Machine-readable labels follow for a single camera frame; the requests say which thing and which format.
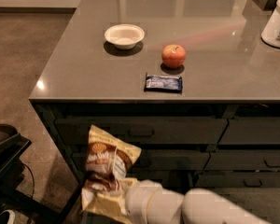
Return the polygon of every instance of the blue wrapper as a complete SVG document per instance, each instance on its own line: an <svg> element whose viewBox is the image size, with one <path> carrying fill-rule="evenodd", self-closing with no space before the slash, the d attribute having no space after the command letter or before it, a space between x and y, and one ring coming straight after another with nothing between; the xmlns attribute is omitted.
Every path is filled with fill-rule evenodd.
<svg viewBox="0 0 280 224"><path fill-rule="evenodd" d="M183 80L182 77L168 77L168 76L146 76L145 91L168 91L168 92L182 92Z"/></svg>

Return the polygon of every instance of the table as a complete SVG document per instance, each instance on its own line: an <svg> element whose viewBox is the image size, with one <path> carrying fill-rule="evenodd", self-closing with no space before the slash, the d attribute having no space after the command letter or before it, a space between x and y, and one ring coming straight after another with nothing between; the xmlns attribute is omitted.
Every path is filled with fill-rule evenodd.
<svg viewBox="0 0 280 224"><path fill-rule="evenodd" d="M130 171L166 188L280 187L280 49L251 0L82 0L29 100L77 181L92 124L143 151ZM119 23L146 32L132 50L105 42ZM168 70L161 50L187 51ZM144 91L146 73L183 78Z"/></svg>

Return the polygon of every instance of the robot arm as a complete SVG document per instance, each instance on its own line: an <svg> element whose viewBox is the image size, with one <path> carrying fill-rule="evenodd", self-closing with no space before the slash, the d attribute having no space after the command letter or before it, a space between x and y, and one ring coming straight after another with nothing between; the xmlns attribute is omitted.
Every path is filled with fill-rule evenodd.
<svg viewBox="0 0 280 224"><path fill-rule="evenodd" d="M148 180L131 187L125 202L133 224L270 224L209 190L183 196Z"/></svg>

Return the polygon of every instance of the concrete floor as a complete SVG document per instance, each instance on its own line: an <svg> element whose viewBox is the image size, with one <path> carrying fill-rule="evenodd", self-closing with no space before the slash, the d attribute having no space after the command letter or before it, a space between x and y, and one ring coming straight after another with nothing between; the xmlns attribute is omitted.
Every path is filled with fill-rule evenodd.
<svg viewBox="0 0 280 224"><path fill-rule="evenodd" d="M77 182L28 97L70 18L70 14L0 13L0 123L15 126L23 136L32 140L21 161L34 174L34 199L56 211L62 210ZM33 190L32 178L27 168L23 173L24 180L18 189L30 195ZM280 224L280 189L214 191L257 216ZM80 201L77 200L64 223L81 221ZM29 217L17 212L16 223L27 222L30 222Z"/></svg>

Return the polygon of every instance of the brown and yellow snack bag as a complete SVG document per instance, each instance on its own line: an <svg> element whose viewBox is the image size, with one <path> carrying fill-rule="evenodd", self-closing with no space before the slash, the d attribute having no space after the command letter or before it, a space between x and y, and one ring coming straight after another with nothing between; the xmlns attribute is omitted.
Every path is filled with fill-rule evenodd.
<svg viewBox="0 0 280 224"><path fill-rule="evenodd" d="M141 148L92 125L85 162L87 177L81 195L82 209L130 224L124 198L126 190L137 179L125 176L140 153Z"/></svg>

